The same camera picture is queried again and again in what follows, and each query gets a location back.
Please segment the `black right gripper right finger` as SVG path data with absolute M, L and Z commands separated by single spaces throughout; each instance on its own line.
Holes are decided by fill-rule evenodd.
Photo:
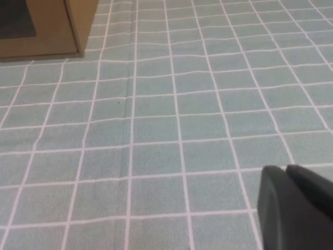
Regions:
M 332 181 L 299 165 L 288 165 L 286 173 L 307 200 L 332 219 Z

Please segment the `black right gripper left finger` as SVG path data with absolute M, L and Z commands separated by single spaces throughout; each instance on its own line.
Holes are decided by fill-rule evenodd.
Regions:
M 332 219 L 307 200 L 286 169 L 262 169 L 257 211 L 264 249 L 332 249 Z

